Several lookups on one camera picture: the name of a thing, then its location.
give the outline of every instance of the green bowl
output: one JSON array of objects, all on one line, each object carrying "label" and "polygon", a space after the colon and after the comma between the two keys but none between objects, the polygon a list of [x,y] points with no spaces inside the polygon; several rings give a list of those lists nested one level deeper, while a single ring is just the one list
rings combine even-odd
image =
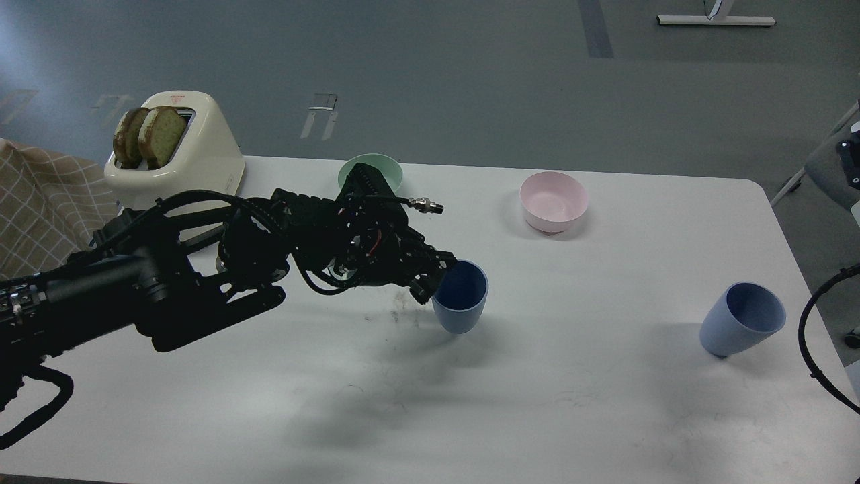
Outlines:
[{"label": "green bowl", "polygon": [[400,164],[397,163],[397,160],[379,153],[367,153],[350,159],[341,167],[341,171],[337,174],[338,187],[343,188],[343,184],[347,180],[349,171],[356,163],[369,164],[373,168],[379,170],[382,173],[382,176],[385,177],[385,181],[388,182],[388,186],[391,187],[391,191],[393,192],[397,192],[397,189],[399,189],[401,183],[403,183],[403,168],[401,168]]}]

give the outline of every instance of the gray floor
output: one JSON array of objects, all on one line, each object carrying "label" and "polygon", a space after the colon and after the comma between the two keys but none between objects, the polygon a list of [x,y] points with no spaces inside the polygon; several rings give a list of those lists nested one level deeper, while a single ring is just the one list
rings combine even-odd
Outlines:
[{"label": "gray floor", "polygon": [[[221,105],[245,154],[749,178],[772,195],[860,96],[856,0],[742,0],[774,28],[661,27],[697,0],[0,0],[0,136],[99,162],[163,90]],[[334,93],[300,137],[315,93]],[[811,289],[860,228],[811,183],[776,209]],[[820,310],[860,325],[860,282]]]}]

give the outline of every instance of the pink bowl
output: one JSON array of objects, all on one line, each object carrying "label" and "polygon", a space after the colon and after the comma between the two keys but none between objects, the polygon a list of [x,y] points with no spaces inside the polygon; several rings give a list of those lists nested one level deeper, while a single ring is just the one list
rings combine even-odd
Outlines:
[{"label": "pink bowl", "polygon": [[568,230],[588,208],[588,193],[582,183],[556,171],[541,171],[519,187],[525,221],[542,232]]}]

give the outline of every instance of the gray chair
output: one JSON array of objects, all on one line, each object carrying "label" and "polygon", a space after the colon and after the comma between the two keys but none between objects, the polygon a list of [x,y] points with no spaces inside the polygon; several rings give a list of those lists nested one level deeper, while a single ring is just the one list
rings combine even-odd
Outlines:
[{"label": "gray chair", "polygon": [[842,164],[836,153],[836,144],[847,140],[851,136],[851,126],[860,121],[858,105],[860,102],[851,105],[848,112],[830,131],[827,139],[809,154],[803,167],[774,195],[771,199],[771,207],[776,206],[786,194],[797,189],[805,175],[809,175],[809,179],[821,191],[849,212],[855,203],[860,202],[860,190],[852,188],[845,181],[845,173],[842,171]]}]

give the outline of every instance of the white toaster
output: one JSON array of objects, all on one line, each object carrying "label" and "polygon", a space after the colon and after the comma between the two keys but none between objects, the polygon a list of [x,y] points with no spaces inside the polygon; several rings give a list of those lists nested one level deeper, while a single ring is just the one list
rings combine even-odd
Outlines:
[{"label": "white toaster", "polygon": [[[245,161],[227,120],[209,95],[191,90],[159,92],[142,104],[145,108],[173,106],[187,118],[185,133],[169,162],[157,170],[146,163],[136,169],[120,168],[113,152],[105,164],[105,180],[125,208],[144,210],[157,198],[167,198],[189,189],[209,189],[234,195],[245,171]],[[222,202],[200,202],[172,214],[223,206]],[[199,231],[183,234],[183,239]]]}]

